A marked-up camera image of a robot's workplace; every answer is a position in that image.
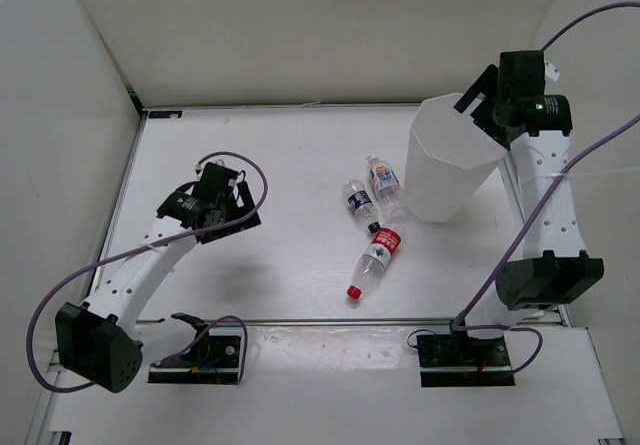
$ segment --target red bottle cap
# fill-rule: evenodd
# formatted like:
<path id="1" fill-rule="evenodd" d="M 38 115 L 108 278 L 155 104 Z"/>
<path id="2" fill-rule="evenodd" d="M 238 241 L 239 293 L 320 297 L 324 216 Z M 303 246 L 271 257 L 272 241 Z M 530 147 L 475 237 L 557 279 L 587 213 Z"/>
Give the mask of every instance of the red bottle cap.
<path id="1" fill-rule="evenodd" d="M 353 285 L 351 285 L 347 290 L 347 295 L 349 296 L 350 299 L 357 300 L 360 298 L 360 295 L 362 295 L 362 290 L 360 290 L 358 287 L 354 287 Z"/>

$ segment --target bottle label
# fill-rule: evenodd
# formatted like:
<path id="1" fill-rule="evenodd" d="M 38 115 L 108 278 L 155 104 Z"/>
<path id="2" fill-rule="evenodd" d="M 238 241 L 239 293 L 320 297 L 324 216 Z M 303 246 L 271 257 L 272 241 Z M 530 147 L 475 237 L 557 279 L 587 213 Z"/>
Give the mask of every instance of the bottle label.
<path id="1" fill-rule="evenodd" d="M 371 170 L 369 170 L 369 182 L 376 198 L 380 198 L 380 192 L 383 189 L 400 183 L 396 178 L 396 174 L 393 173 L 393 170 L 384 165 L 371 167 Z"/>
<path id="2" fill-rule="evenodd" d="M 387 268 L 401 241 L 400 235 L 396 232 L 389 228 L 382 228 L 364 251 L 364 254 L 375 258 L 382 263 L 384 268 Z"/>
<path id="3" fill-rule="evenodd" d="M 356 210 L 359 209 L 362 205 L 366 205 L 367 203 L 371 203 L 371 199 L 369 198 L 369 195 L 367 194 L 367 192 L 360 191 L 360 192 L 356 192 L 353 195 L 351 195 L 348 199 L 347 202 L 349 203 L 349 206 L 351 207 L 351 211 L 353 213 L 356 213 Z"/>

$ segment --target white wall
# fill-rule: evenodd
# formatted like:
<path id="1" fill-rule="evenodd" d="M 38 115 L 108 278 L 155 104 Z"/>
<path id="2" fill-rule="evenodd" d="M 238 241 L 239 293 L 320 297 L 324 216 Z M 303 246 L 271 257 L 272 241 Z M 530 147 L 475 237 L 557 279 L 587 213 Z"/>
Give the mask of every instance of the white wall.
<path id="1" fill-rule="evenodd" d="M 0 0 L 2 443 L 24 443 L 40 393 L 24 351 L 31 312 L 96 257 L 137 123 L 76 0 Z M 53 338 L 52 307 L 36 342 L 43 364 Z"/>
<path id="2" fill-rule="evenodd" d="M 420 102 L 529 43 L 551 0 L 81 0 L 146 106 Z"/>
<path id="3" fill-rule="evenodd" d="M 540 45 L 582 12 L 619 0 L 555 0 L 536 34 Z M 574 149 L 581 150 L 640 113 L 640 10 L 607 12 L 578 25 L 547 53 L 559 66 L 551 88 L 571 100 Z M 586 159 L 580 171 L 640 166 L 640 125 Z M 618 419 L 640 443 L 640 175 L 576 178 L 580 228 L 605 277 L 571 307 L 587 325 Z"/>

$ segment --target cable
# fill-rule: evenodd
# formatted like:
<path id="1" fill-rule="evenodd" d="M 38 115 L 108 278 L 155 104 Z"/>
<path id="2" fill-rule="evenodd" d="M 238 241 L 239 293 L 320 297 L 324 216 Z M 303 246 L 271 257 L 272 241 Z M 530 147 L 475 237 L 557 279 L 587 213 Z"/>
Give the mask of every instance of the cable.
<path id="1" fill-rule="evenodd" d="M 549 41 L 542 46 L 542 51 L 543 52 L 546 51 L 561 36 L 563 36 L 565 33 L 567 33 L 569 30 L 571 30 L 573 27 L 575 27 L 580 22 L 586 20 L 589 17 L 593 17 L 594 15 L 597 15 L 598 13 L 607 12 L 609 10 L 615 10 L 616 8 L 640 8 L 640 2 L 635 1 L 635 0 L 627 0 L 627 1 L 624 1 L 624 2 L 614 2 L 614 3 L 610 3 L 609 5 L 603 5 L 602 7 L 594 8 L 590 12 L 587 12 L 587 13 L 584 13 L 584 14 L 580 15 L 578 18 L 576 18 L 572 22 L 568 23 L 564 28 L 562 28 L 562 30 L 560 30 L 553 37 L 551 37 L 549 39 Z"/>
<path id="2" fill-rule="evenodd" d="M 244 334 L 244 344 L 242 346 L 242 360 L 240 361 L 240 367 L 239 367 L 240 370 L 238 371 L 238 380 L 236 381 L 236 383 L 240 383 L 240 381 L 242 380 L 242 377 L 244 377 L 244 369 L 245 369 L 245 365 L 246 365 L 246 362 L 247 362 L 247 347 L 248 347 L 248 342 L 249 342 L 249 330 L 247 330 L 247 324 L 244 323 L 244 321 L 242 321 L 242 319 L 236 317 L 235 315 L 225 315 L 224 317 L 220 317 L 219 319 L 215 320 L 214 322 L 211 322 L 209 325 L 207 325 L 207 328 L 202 330 L 196 336 L 196 338 L 193 339 L 193 341 L 189 345 L 187 345 L 186 347 L 184 347 L 179 352 L 174 353 L 173 355 L 171 355 L 171 356 L 169 356 L 167 358 L 174 358 L 174 357 L 179 357 L 180 355 L 184 355 L 194 345 L 196 345 L 200 340 L 202 340 L 204 337 L 208 336 L 209 335 L 209 330 L 211 330 L 214 327 L 217 327 L 222 322 L 229 322 L 229 321 L 238 323 L 242 327 L 242 332 Z"/>
<path id="3" fill-rule="evenodd" d="M 614 130 L 610 134 L 608 134 L 605 137 L 601 138 L 600 140 L 595 142 L 593 145 L 585 148 L 582 152 L 577 154 L 572 160 L 569 161 L 569 163 L 567 163 L 564 166 L 564 168 L 560 171 L 561 175 L 559 175 L 559 176 L 557 176 L 556 178 L 553 179 L 553 182 L 551 182 L 551 185 L 549 185 L 549 188 L 547 189 L 545 194 L 542 196 L 542 198 L 540 199 L 540 201 L 538 202 L 536 207 L 533 209 L 533 211 L 531 212 L 531 215 L 529 216 L 527 221 L 522 226 L 522 229 L 520 230 L 518 235 L 516 235 L 516 238 L 513 240 L 511 245 L 509 245 L 509 248 L 507 248 L 507 251 L 504 253 L 504 255 L 502 256 L 502 258 L 500 259 L 498 264 L 495 266 L 495 268 L 493 269 L 493 271 L 491 272 L 491 274 L 489 275 L 487 280 L 484 282 L 482 287 L 480 287 L 480 290 L 478 290 L 478 292 L 474 295 L 474 297 L 471 299 L 469 304 L 462 310 L 462 312 L 460 312 L 458 314 L 458 316 L 453 321 L 453 329 L 457 330 L 457 331 L 461 331 L 461 332 L 468 332 L 468 331 L 473 331 L 473 330 L 504 330 L 504 331 L 511 331 L 511 332 L 532 332 L 532 333 L 535 333 L 538 336 L 538 345 L 536 346 L 535 351 L 533 352 L 531 357 L 529 357 L 529 359 L 525 363 L 523 363 L 518 368 L 513 370 L 511 372 L 511 375 L 515 375 L 516 373 L 520 372 L 521 370 L 524 370 L 525 368 L 527 368 L 536 359 L 536 357 L 540 353 L 540 350 L 542 349 L 542 342 L 543 342 L 542 334 L 538 330 L 536 330 L 535 328 L 531 328 L 531 327 L 513 327 L 513 328 L 509 328 L 509 327 L 504 326 L 504 325 L 462 326 L 462 325 L 460 325 L 460 323 L 467 317 L 467 315 L 473 309 L 473 307 L 475 307 L 478 304 L 478 302 L 483 297 L 483 295 L 487 292 L 487 290 L 489 290 L 489 288 L 491 287 L 493 282 L 498 277 L 500 271 L 505 267 L 505 265 L 507 264 L 507 261 L 509 260 L 509 258 L 511 258 L 511 255 L 513 255 L 513 253 L 516 251 L 516 248 L 518 247 L 520 242 L 522 242 L 522 240 L 524 239 L 524 237 L 527 234 L 527 232 L 529 231 L 529 229 L 531 229 L 531 226 L 535 222 L 536 218 L 538 218 L 538 215 L 540 215 L 540 212 L 542 212 L 542 209 L 544 208 L 544 206 L 549 201 L 549 198 L 551 198 L 551 195 L 553 194 L 553 192 L 556 190 L 556 188 L 558 188 L 558 186 L 560 185 L 560 182 L 562 182 L 562 180 L 564 180 L 566 174 L 573 167 L 575 167 L 582 159 L 584 159 L 586 156 L 588 156 L 592 152 L 596 151 L 597 149 L 599 149 L 603 145 L 609 143 L 614 138 L 622 135 L 624 132 L 629 130 L 631 127 L 633 127 L 638 122 L 640 122 L 640 114 L 638 114 L 635 117 L 633 117 L 630 121 L 625 123 L 622 127 Z"/>
<path id="4" fill-rule="evenodd" d="M 432 334 L 432 335 L 437 335 L 437 333 L 436 333 L 436 332 L 434 332 L 433 330 L 428 330 L 428 329 L 426 329 L 426 328 L 420 328 L 420 329 L 418 329 L 418 330 L 414 330 L 413 332 L 411 332 L 409 335 L 407 335 L 407 345 L 408 345 L 409 347 L 411 347 L 411 348 L 415 349 L 415 350 L 417 350 L 417 349 L 418 349 L 418 342 L 416 341 L 416 344 L 415 344 L 415 345 L 411 345 L 411 344 L 409 343 L 409 339 L 410 339 L 411 337 L 413 337 L 416 333 L 420 333 L 420 332 L 428 332 L 428 333 L 430 333 L 430 334 Z"/>
<path id="5" fill-rule="evenodd" d="M 193 187 L 196 183 L 198 183 L 198 182 L 197 181 L 193 181 L 193 182 L 183 183 L 178 188 L 176 188 L 176 192 L 186 193 L 187 190 L 189 190 L 191 187 Z"/>
<path id="6" fill-rule="evenodd" d="M 480 366 L 478 367 L 478 370 L 475 371 L 475 374 L 478 375 L 479 373 L 482 373 L 482 371 L 487 367 L 487 357 L 483 357 L 482 358 L 482 363 L 480 364 Z"/>
<path id="7" fill-rule="evenodd" d="M 640 167 L 626 167 L 626 168 L 614 168 L 610 170 L 599 170 L 596 172 L 573 172 L 565 174 L 566 177 L 576 178 L 576 177 L 600 177 L 603 175 L 614 175 L 618 173 L 637 173 L 640 172 Z M 537 180 L 538 178 L 555 178 L 562 175 L 561 173 L 550 173 L 548 175 L 534 175 L 527 180 L 520 180 L 520 185 L 524 185 L 525 183 L 529 183 L 533 180 Z"/>
<path id="8" fill-rule="evenodd" d="M 222 223 L 222 224 L 219 223 L 219 224 L 212 225 L 210 227 L 201 228 L 201 229 L 198 229 L 198 230 L 188 230 L 188 231 L 183 232 L 183 233 L 178 233 L 177 235 L 172 235 L 170 237 L 166 237 L 166 238 L 162 238 L 160 240 L 156 240 L 155 242 L 153 242 L 153 243 L 151 243 L 149 245 L 151 245 L 152 247 L 161 247 L 162 245 L 164 245 L 166 243 L 174 242 L 176 240 L 180 240 L 181 238 L 195 237 L 195 236 L 204 235 L 204 234 L 207 234 L 207 233 L 210 233 L 210 232 L 215 232 L 215 231 L 218 231 L 218 230 L 223 230 L 225 228 L 233 227 L 235 225 L 239 225 L 241 223 L 244 223 L 247 220 L 249 220 L 251 217 L 253 217 L 256 213 L 258 213 L 258 210 L 260 209 L 260 207 L 264 203 L 265 199 L 267 198 L 267 192 L 269 190 L 269 185 L 267 183 L 267 177 L 264 174 L 264 172 L 262 171 L 262 169 L 253 160 L 251 160 L 251 159 L 249 159 L 249 158 L 247 158 L 247 157 L 245 157 L 243 155 L 240 155 L 239 153 L 228 152 L 228 151 L 210 153 L 209 155 L 207 155 L 204 158 L 200 159 L 198 164 L 202 165 L 202 163 L 204 163 L 208 159 L 210 159 L 212 157 L 217 157 L 217 156 L 229 156 L 229 157 L 238 158 L 238 159 L 248 163 L 249 165 L 251 165 L 255 169 L 255 171 L 258 172 L 258 175 L 260 175 L 260 178 L 262 179 L 263 191 L 262 191 L 262 196 L 260 197 L 260 200 L 258 200 L 258 203 L 256 203 L 256 206 L 253 207 L 253 209 L 250 212 L 248 212 L 246 215 L 244 215 L 243 217 L 240 217 L 240 218 L 238 218 L 236 220 L 231 220 L 230 222 Z M 89 383 L 84 383 L 82 385 L 76 385 L 74 387 L 66 387 L 66 388 L 65 387 L 57 387 L 57 386 L 52 385 L 49 382 L 47 382 L 47 380 L 44 378 L 44 376 L 42 376 L 42 374 L 38 370 L 38 367 L 36 365 L 35 356 L 34 356 L 34 353 L 33 353 L 33 336 L 34 336 L 34 333 L 35 333 L 35 328 L 36 328 L 36 324 L 38 322 L 38 318 L 40 318 L 40 315 L 42 314 L 42 311 L 44 310 L 44 307 L 47 305 L 47 303 L 49 303 L 49 301 L 53 298 L 53 296 L 56 293 L 58 293 L 60 290 L 62 290 L 62 288 L 65 287 L 65 285 L 67 285 L 71 281 L 75 280 L 76 278 L 80 277 L 81 275 L 84 275 L 85 273 L 88 273 L 88 272 L 96 270 L 96 269 L 98 269 L 100 267 L 103 267 L 104 265 L 108 265 L 110 263 L 117 262 L 119 260 L 123 260 L 125 258 L 133 257 L 133 256 L 139 255 L 141 253 L 147 252 L 147 251 L 149 251 L 149 245 L 143 245 L 141 247 L 134 248 L 132 250 L 119 253 L 119 254 L 114 255 L 112 257 L 104 258 L 104 259 L 99 260 L 99 261 L 97 261 L 95 263 L 92 263 L 90 265 L 82 267 L 79 270 L 76 270 L 71 275 L 69 275 L 66 278 L 62 279 L 40 301 L 40 303 L 36 307 L 35 311 L 33 312 L 33 316 L 31 317 L 31 320 L 29 321 L 29 326 L 27 327 L 26 351 L 27 351 L 27 363 L 29 365 L 29 370 L 31 370 L 31 373 L 33 374 L 33 377 L 36 379 L 36 381 L 43 388 L 45 388 L 46 390 L 48 390 L 50 392 L 53 392 L 53 393 L 72 393 L 72 392 L 77 392 L 77 391 L 80 391 L 80 390 L 84 390 L 84 389 L 86 389 L 86 388 L 88 388 L 88 387 L 93 385 L 93 383 L 89 382 Z"/>

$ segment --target white table surface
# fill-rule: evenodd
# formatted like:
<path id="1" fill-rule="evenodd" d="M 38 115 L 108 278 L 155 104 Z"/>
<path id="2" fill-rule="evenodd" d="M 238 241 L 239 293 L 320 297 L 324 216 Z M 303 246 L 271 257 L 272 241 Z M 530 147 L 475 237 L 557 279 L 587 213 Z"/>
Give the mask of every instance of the white table surface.
<path id="1" fill-rule="evenodd" d="M 350 178 L 364 181 L 376 153 L 402 180 L 417 107 L 194 109 L 147 120 L 109 254 L 136 245 L 155 210 L 193 180 L 205 154 L 232 150 L 269 179 L 262 225 L 198 246 L 161 285 L 141 318 L 186 312 L 205 319 L 441 318 L 454 316 L 515 235 L 496 170 L 446 224 L 416 220 L 381 286 L 346 300 L 353 267 L 370 240 L 340 199 Z M 247 168 L 235 159 L 230 167 Z M 247 180 L 257 200 L 257 174 Z M 114 272 L 108 267 L 102 280 Z"/>
<path id="2" fill-rule="evenodd" d="M 620 438 L 586 330 L 541 327 L 516 386 L 421 388 L 404 327 L 251 327 L 239 386 L 159 385 L 57 397 L 71 445 L 597 445 Z M 508 333 L 514 364 L 535 337 Z M 66 374 L 65 385 L 79 379 Z"/>

